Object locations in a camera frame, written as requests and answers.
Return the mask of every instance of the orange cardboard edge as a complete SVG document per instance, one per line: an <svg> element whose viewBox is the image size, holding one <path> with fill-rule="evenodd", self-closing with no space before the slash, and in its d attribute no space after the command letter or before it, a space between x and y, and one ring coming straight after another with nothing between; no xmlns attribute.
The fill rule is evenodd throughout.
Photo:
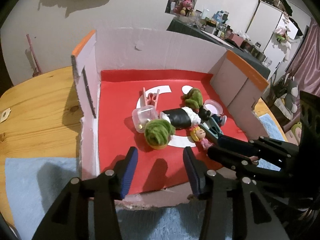
<svg viewBox="0 0 320 240"><path fill-rule="evenodd" d="M227 51L227 59L240 69L261 92L263 92L268 86L267 80L265 80L258 71L233 51Z"/></svg>
<svg viewBox="0 0 320 240"><path fill-rule="evenodd" d="M75 47L75 49L72 51L72 55L77 57L80 53L80 51L83 49L83 47L87 44L89 39L96 33L96 30L90 31L87 36L85 36L80 43Z"/></svg>

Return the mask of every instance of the black tape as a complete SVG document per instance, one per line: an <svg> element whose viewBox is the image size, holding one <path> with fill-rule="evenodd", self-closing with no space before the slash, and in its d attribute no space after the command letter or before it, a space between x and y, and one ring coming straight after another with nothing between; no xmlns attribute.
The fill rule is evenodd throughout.
<svg viewBox="0 0 320 240"><path fill-rule="evenodd" d="M182 108L170 109L163 111L165 113L171 124L177 129L186 129L191 127L191 119L189 115Z"/></svg>

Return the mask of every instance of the green tablecloth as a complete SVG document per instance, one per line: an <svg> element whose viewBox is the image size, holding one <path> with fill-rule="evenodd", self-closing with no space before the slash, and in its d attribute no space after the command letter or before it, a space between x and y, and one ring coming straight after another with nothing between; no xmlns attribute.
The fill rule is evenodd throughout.
<svg viewBox="0 0 320 240"><path fill-rule="evenodd" d="M229 47L223 43L220 43L216 39L210 37L209 35L203 33L201 30L196 29L194 27L191 27L177 19L173 19L172 22L170 23L169 27L167 28L167 31L170 32L177 32L177 33L183 33L186 35L190 35L193 37L197 37L206 41L213 42L215 44L218 44L220 46L225 47L226 49L232 50L234 53L239 55L241 58L243 58L246 62L248 62L256 71L258 71L265 79L268 78L270 74L270 69L265 67L264 65L261 64L260 61L258 61L255 57L250 55L247 52L244 52L238 48L235 47Z"/></svg>

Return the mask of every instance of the grey plush cat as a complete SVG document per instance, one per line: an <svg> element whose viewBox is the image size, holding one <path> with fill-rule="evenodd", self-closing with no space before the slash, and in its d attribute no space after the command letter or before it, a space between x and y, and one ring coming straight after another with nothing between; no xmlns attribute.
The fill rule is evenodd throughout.
<svg viewBox="0 0 320 240"><path fill-rule="evenodd" d="M297 105L295 104L298 96L298 84L294 81L294 77L288 81L287 94L284 98L284 106L292 113L297 112Z"/></svg>

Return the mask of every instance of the red mat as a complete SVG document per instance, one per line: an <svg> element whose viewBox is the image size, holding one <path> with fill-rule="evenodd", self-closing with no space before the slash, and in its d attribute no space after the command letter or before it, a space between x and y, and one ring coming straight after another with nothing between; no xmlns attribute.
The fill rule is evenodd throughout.
<svg viewBox="0 0 320 240"><path fill-rule="evenodd" d="M204 101L213 99L223 107L228 117L222 127L224 134L247 141L245 134L236 126L232 116L209 84L212 74L183 70L104 70L101 72L101 94L99 106L99 160L100 170L112 169L115 163L124 159L130 146L138 149L139 159L129 194L136 194L171 187L188 181L182 152L183 148L167 146L153 150L133 125L131 113L137 101L146 90L169 85L172 93L159 95L157 111L184 106L182 87L199 88ZM186 130L176 131L186 136ZM217 170L221 164L210 160L199 143L192 150L197 159L206 163L209 169Z"/></svg>

